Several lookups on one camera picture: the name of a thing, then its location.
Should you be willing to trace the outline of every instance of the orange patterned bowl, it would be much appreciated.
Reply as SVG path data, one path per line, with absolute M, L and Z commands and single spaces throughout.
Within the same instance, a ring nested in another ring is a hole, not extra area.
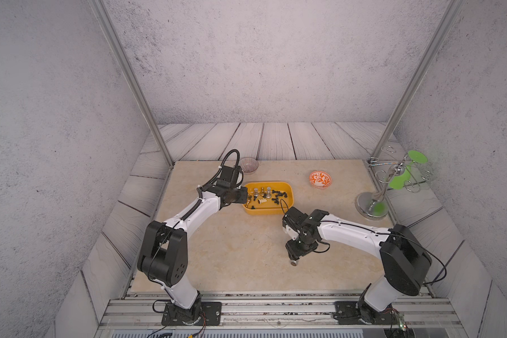
M 331 183 L 332 179 L 330 178 L 330 175 L 326 172 L 317 170 L 310 174 L 310 184 L 314 188 L 325 189 L 328 188 L 328 186 L 330 186 Z

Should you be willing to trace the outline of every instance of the wooden plank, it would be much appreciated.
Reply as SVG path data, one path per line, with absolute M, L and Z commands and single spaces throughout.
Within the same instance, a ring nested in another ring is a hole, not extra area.
M 369 159 L 368 153 L 342 127 L 334 122 L 313 123 L 335 159 Z
M 417 225 L 412 226 L 410 230 L 419 240 L 419 243 L 436 255 L 443 263 L 451 258 L 464 240 L 445 209 L 441 209 L 420 221 Z M 433 281 L 442 268 L 441 264 L 433 258 L 427 274 L 428 280 Z
M 130 175 L 164 179 L 169 173 L 169 165 L 162 152 L 139 154 Z
M 184 157 L 212 128 L 214 123 L 192 124 L 166 142 L 171 157 L 176 161 Z
M 164 181 L 148 177 L 129 176 L 118 200 L 142 213 L 152 216 Z
M 469 337 L 477 337 L 492 278 L 464 242 L 447 265 L 447 277 L 432 284 L 437 296 L 447 296 Z
M 239 123 L 218 123 L 180 161 L 216 161 L 237 131 Z
M 337 124 L 370 153 L 385 129 L 385 125 L 380 122 L 337 122 Z M 397 141 L 394 135 L 389 140 Z
M 231 149 L 237 149 L 241 153 L 241 159 L 245 157 L 257 159 L 262 129 L 263 123 L 241 123 L 219 159 L 223 159 Z M 236 159 L 236 155 L 232 154 L 229 157 L 229 160 L 231 159 Z
M 182 132 L 184 129 L 189 127 L 190 125 L 187 123 L 172 123 L 172 124 L 159 124 L 158 128 L 160 133 L 162 134 L 163 141 L 167 142 L 169 139 L 175 137 L 179 132 Z M 149 133 L 149 136 L 146 138 L 145 144 L 141 149 L 141 153 L 143 152 L 158 152 L 160 148 L 155 142 L 154 136 L 152 133 Z
M 94 307 L 79 271 L 45 338 L 91 337 L 98 329 Z
M 101 231 L 122 254 L 126 262 L 134 266 L 135 256 L 141 247 L 149 222 L 150 217 L 147 215 L 118 202 Z
M 289 130 L 297 159 L 334 159 L 311 123 L 293 122 Z
M 396 212 L 396 218 L 402 225 L 410 226 L 442 206 L 427 183 L 421 183 L 420 186 L 421 191 L 418 193 L 409 192 L 406 188 L 387 191 L 386 195 Z
M 126 262 L 105 236 L 100 234 L 83 266 L 83 274 L 98 321 L 103 317 L 109 299 L 120 296 L 129 271 Z
M 265 123 L 257 159 L 295 159 L 287 123 Z
M 500 288 L 492 283 L 487 309 L 479 331 L 479 338 L 507 337 L 507 299 Z

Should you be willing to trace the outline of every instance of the black cable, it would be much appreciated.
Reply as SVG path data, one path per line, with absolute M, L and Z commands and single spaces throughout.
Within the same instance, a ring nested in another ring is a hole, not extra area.
M 201 199 L 198 199 L 195 205 L 192 206 L 191 209 L 188 210 L 188 212 L 181 217 L 181 220 L 185 221 L 195 210 L 197 210 L 197 208 L 199 208 L 201 203 L 202 203 Z
M 206 186 L 207 184 L 213 184 L 214 183 L 214 180 L 222 172 L 222 167 L 224 166 L 224 164 L 227 161 L 228 157 L 231 156 L 231 154 L 234 153 L 234 152 L 237 153 L 237 160 L 235 162 L 235 167 L 236 168 L 238 167 L 238 161 L 241 158 L 241 153 L 238 150 L 236 150 L 236 149 L 232 149 L 227 154 L 225 154 L 225 156 L 224 156 L 224 158 L 222 160 L 222 164 L 220 164 L 220 168 L 218 168 L 218 171 L 216 172 L 216 174 L 211 179 L 209 179 L 203 186 Z
M 443 266 L 443 269 L 441 269 L 441 271 L 444 271 L 444 272 L 445 272 L 445 274 L 443 275 L 443 277 L 441 277 L 440 279 L 437 279 L 437 280 L 433 280 L 433 281 L 431 281 L 431 282 L 423 283 L 423 285 L 434 284 L 434 283 L 437 283 L 437 282 L 439 282 L 439 281 L 442 281 L 445 277 L 447 277 L 447 266 L 446 266 L 446 265 L 445 265 L 445 264 L 444 264 L 444 263 L 443 263 L 443 262 L 442 262 L 439 258 L 437 258 L 437 256 L 436 256 L 436 255 L 434 255 L 433 253 L 431 253 L 430 251 L 428 251 L 425 247 L 423 247 L 422 245 L 420 245 L 419 243 L 417 243 L 417 242 L 415 242 L 415 241 L 410 240 L 409 238 L 407 238 L 407 237 L 405 237 L 405 236 L 403 236 L 403 235 L 401 236 L 401 234 L 400 234 L 400 235 L 395 235 L 395 232 L 392 232 L 392 233 L 390 234 L 390 236 L 401 237 L 401 238 L 403 238 L 403 239 L 405 239 L 405 240 L 410 241 L 411 243 L 414 243 L 415 245 L 417 245 L 417 246 L 421 247 L 421 248 L 422 248 L 424 251 L 426 251 L 428 254 L 430 254 L 433 258 L 435 258 L 435 259 L 436 259 L 436 260 L 437 260 L 437 261 L 438 261 L 438 262 L 439 262 L 439 263 Z
M 196 333 L 192 334 L 191 335 L 192 337 L 196 337 L 196 336 L 199 336 L 201 334 L 199 336 L 199 338 L 202 338 L 203 335 L 205 334 L 205 332 L 204 332 L 204 330 L 206 330 L 206 317 L 205 317 L 205 313 L 202 312 L 201 316 L 203 317 L 203 327 L 201 328 L 201 330 L 199 330 L 199 332 L 196 332 Z
M 396 330 L 392 330 L 392 322 L 394 321 L 394 312 L 392 312 L 392 309 L 391 309 L 391 312 L 390 312 L 390 329 L 389 329 L 389 332 L 390 332 L 390 336 L 386 336 L 387 338 L 391 338 L 393 335 L 394 335 L 394 332 L 396 332 Z
M 175 229 L 176 226 L 178 225 L 178 223 L 180 222 L 177 222 L 172 228 Z M 153 283 L 156 283 L 156 284 L 159 284 L 158 282 L 155 282 L 154 279 L 150 279 L 150 268 L 152 267 L 152 263 L 154 263 L 154 259 L 156 257 L 156 255 L 159 253 L 159 250 L 162 248 L 162 245 L 163 243 L 165 243 L 165 241 L 167 241 L 167 238 L 171 235 L 171 232 L 167 233 L 167 236 L 161 241 L 161 243 L 159 244 L 159 247 L 158 247 L 158 250 L 155 251 L 155 254 L 154 256 L 152 257 L 152 260 L 150 261 L 150 264 L 149 264 L 149 268 L 148 270 L 146 271 L 146 276 L 148 277 L 149 281 L 153 282 Z
M 437 258 L 436 255 L 434 255 L 433 253 L 431 253 L 430 251 L 428 251 L 425 247 L 423 247 L 422 245 L 420 245 L 419 243 L 413 241 L 413 240 L 410 240 L 409 238 L 403 236 L 401 233 L 398 233 L 400 235 L 395 235 L 395 232 L 392 231 L 392 229 L 388 229 L 390 231 L 389 234 L 385 234 L 385 233 L 377 233 L 371 229 L 368 229 L 368 228 L 365 228 L 363 226 L 356 226 L 355 224 L 350 224 L 350 223 L 344 223 L 344 222 L 338 222 L 338 221 L 319 221 L 320 223 L 323 223 L 323 222 L 331 222 L 331 223 L 337 223 L 337 224 L 345 224 L 347 226 L 355 226 L 356 228 L 361 228 L 361 229 L 364 229 L 364 230 L 368 230 L 369 232 L 371 233 L 374 233 L 374 234 L 377 234 L 377 235 L 389 235 L 389 236 L 395 236 L 395 237 L 401 237 L 405 240 L 408 240 L 409 242 L 419 246 L 421 249 L 423 249 L 424 251 L 426 251 L 428 254 L 430 254 L 433 258 L 435 258 L 440 264 L 441 266 L 443 267 L 441 269 L 441 271 L 445 272 L 443 277 L 441 277 L 440 279 L 436 279 L 436 280 L 433 280 L 431 282 L 426 282 L 426 283 L 423 283 L 423 285 L 429 285 L 429 284 L 434 284 L 434 283 L 437 283 L 439 281 L 442 281 L 443 279 L 445 279 L 445 277 L 447 277 L 447 266 L 439 259 Z
M 167 301 L 166 301 L 166 300 L 163 300 L 163 299 L 156 299 L 156 300 L 154 301 L 154 303 L 152 303 L 152 311 L 154 311 L 155 313 L 164 313 L 165 311 L 158 311 L 158 310 L 156 310 L 156 309 L 154 308 L 154 306 L 155 306 L 155 304 L 156 304 L 157 302 L 165 302 L 165 303 L 166 303 Z
M 318 241 L 319 243 L 321 244 L 325 244 L 327 246 L 329 246 L 328 248 L 325 249 L 325 251 L 316 251 L 316 250 L 312 250 L 313 252 L 317 253 L 317 254 L 320 254 L 320 253 L 326 253 L 327 251 L 329 251 L 330 249 L 330 243 L 325 243 L 325 242 L 322 242 L 322 241 Z
M 285 215 L 285 211 L 284 211 L 284 205 L 282 203 L 285 203 L 285 207 L 288 209 L 289 211 L 289 206 L 287 205 L 287 202 L 284 201 L 283 199 L 280 199 L 280 207 L 282 208 L 282 212 L 284 213 Z
M 151 335 L 153 335 L 153 334 L 155 334 L 155 333 L 160 332 L 161 330 L 163 330 L 163 329 L 164 329 L 164 328 L 166 328 L 166 327 L 167 327 L 167 325 L 166 325 L 166 326 L 164 326 L 163 328 L 161 328 L 161 329 L 157 330 L 157 331 L 152 332 L 151 334 L 149 334 L 148 336 L 146 336 L 146 338 L 149 338 Z M 170 337 L 170 336 L 172 336 L 172 335 L 173 335 L 172 333 L 164 333 L 164 334 L 159 335 L 159 336 L 158 336 L 158 337 L 156 337 L 156 338 Z
M 344 222 L 338 222 L 338 221 L 319 221 L 320 223 L 323 223 L 323 222 L 331 222 L 331 223 L 337 223 L 337 224 L 344 224 L 346 226 L 354 226 L 356 228 L 361 228 L 361 229 L 364 229 L 364 230 L 368 230 L 369 232 L 371 233 L 375 233 L 377 235 L 388 235 L 388 234 L 383 234 L 383 233 L 377 233 L 371 229 L 368 229 L 368 228 L 365 228 L 363 226 L 356 226 L 355 224 L 350 224 L 350 223 L 344 223 Z
M 351 317 L 342 317 L 342 316 L 338 316 L 337 314 L 332 315 L 332 318 L 336 319 L 336 320 L 344 320 L 344 319 L 352 319 L 352 318 L 357 318 L 358 319 L 360 317 L 361 317 L 360 315 L 351 316 Z

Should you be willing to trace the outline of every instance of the black bracket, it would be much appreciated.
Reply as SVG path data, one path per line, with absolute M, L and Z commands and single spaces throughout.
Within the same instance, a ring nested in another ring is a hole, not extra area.
M 361 312 L 357 308 L 357 302 L 334 302 L 334 306 L 336 313 L 333 317 L 339 325 L 366 325 Z M 378 325 L 390 325 L 391 321 L 394 327 L 398 326 L 398 320 L 391 312 L 379 313 L 375 318 L 375 324 Z
M 163 326 L 203 326 L 206 321 L 206 326 L 218 326 L 222 316 L 222 303 L 221 302 L 201 302 L 201 306 L 198 307 L 199 312 L 197 314 L 191 313 L 192 309 L 185 310 L 181 307 L 176 306 L 172 303 L 165 304 L 165 310 L 163 311 L 162 325 Z
M 306 244 L 302 243 L 300 240 L 288 240 L 285 244 L 285 249 L 288 251 L 289 259 L 297 261 L 300 257 L 317 249 L 317 242 Z

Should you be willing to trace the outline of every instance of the yellow tray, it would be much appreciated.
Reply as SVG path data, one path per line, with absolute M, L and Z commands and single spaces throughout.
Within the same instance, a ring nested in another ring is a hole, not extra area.
M 278 214 L 283 215 L 281 205 L 274 203 L 274 201 L 272 201 L 270 199 L 267 199 L 267 201 L 264 203 L 261 203 L 261 204 L 258 203 L 258 200 L 263 198 L 263 197 L 261 197 L 261 188 L 264 188 L 265 192 L 266 192 L 267 186 L 270 186 L 272 191 L 277 190 L 280 192 L 288 193 L 287 198 L 284 198 L 282 196 L 282 197 L 278 197 L 278 199 L 280 201 L 284 200 L 288 204 L 288 207 L 293 206 L 293 189 L 291 189 L 291 186 L 288 183 L 285 183 L 285 182 L 250 182 L 250 183 L 246 184 L 245 187 L 248 188 L 248 195 L 252 196 L 252 201 L 250 202 L 250 205 L 248 207 L 246 207 L 245 204 L 242 205 L 244 210 L 247 213 L 249 213 L 250 215 L 278 215 Z M 257 188 L 259 191 L 259 197 L 255 201 L 253 200 L 254 188 Z M 275 197 L 276 197 L 276 194 L 272 194 L 271 198 L 275 198 Z

